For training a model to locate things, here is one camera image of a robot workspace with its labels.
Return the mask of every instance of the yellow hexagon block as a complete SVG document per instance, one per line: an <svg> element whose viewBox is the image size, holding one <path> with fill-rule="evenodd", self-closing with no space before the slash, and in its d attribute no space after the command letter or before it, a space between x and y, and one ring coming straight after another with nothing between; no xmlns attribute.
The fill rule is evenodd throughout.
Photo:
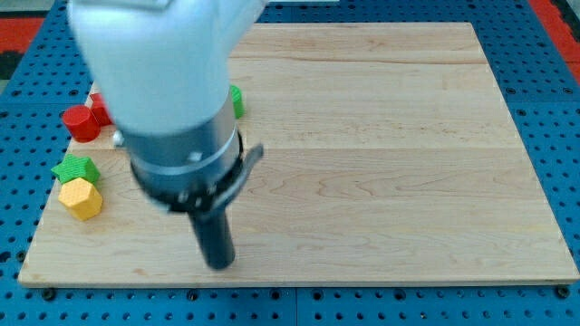
<svg viewBox="0 0 580 326"><path fill-rule="evenodd" d="M72 216L81 221L96 216L102 207L102 196L97 188L81 177L63 185L58 201Z"/></svg>

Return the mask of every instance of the green block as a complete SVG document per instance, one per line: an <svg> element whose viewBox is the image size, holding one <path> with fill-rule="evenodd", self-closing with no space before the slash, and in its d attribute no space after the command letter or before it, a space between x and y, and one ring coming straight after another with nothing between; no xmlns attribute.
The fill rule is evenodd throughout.
<svg viewBox="0 0 580 326"><path fill-rule="evenodd" d="M67 154L61 164L52 168L54 176L58 178L61 184L65 184L71 180L78 177L94 184L97 182L101 173L92 163L92 159L89 157L78 158L73 154Z"/></svg>
<svg viewBox="0 0 580 326"><path fill-rule="evenodd" d="M246 113L244 102L242 101L242 91L236 85L230 85L229 89L232 92L232 102L234 102L234 113L236 113L236 119L240 119L244 113Z"/></svg>

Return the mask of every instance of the red surface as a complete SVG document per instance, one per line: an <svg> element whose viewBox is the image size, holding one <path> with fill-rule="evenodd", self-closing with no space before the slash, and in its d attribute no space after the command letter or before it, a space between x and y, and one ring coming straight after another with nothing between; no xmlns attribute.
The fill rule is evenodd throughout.
<svg viewBox="0 0 580 326"><path fill-rule="evenodd" d="M44 18L0 18L0 53L25 53Z"/></svg>
<svg viewBox="0 0 580 326"><path fill-rule="evenodd" d="M529 3L568 64L576 81L580 83L580 43L572 36L570 26L560 17L560 10L552 5L550 0L529 0Z"/></svg>
<svg viewBox="0 0 580 326"><path fill-rule="evenodd" d="M92 115L91 109L84 105L70 107L63 114L63 123L78 142L89 142L101 133L99 121Z"/></svg>
<svg viewBox="0 0 580 326"><path fill-rule="evenodd" d="M109 112L107 111L107 106L102 98L100 93L91 94L92 99L92 114L97 118L99 124L101 126L108 126L112 124L111 116L109 116Z"/></svg>

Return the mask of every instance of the blue perforated surface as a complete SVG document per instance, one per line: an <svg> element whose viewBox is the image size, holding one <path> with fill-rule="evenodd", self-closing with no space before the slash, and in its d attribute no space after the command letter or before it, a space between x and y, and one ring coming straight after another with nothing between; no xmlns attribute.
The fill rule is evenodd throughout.
<svg viewBox="0 0 580 326"><path fill-rule="evenodd" d="M58 290L15 280L69 138L59 113L91 77L58 0L0 98L0 325L580 324L580 287ZM525 1L342 0L272 6L261 22L472 22L556 219L580 257L580 89Z"/></svg>

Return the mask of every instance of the black cylinder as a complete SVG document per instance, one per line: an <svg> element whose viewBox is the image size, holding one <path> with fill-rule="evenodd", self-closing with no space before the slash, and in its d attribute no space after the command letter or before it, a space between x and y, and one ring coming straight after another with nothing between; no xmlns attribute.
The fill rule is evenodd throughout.
<svg viewBox="0 0 580 326"><path fill-rule="evenodd" d="M199 249L209 267L221 270L234 262L236 251L229 232L226 212L203 222L192 215L189 215L189 220L198 239Z"/></svg>

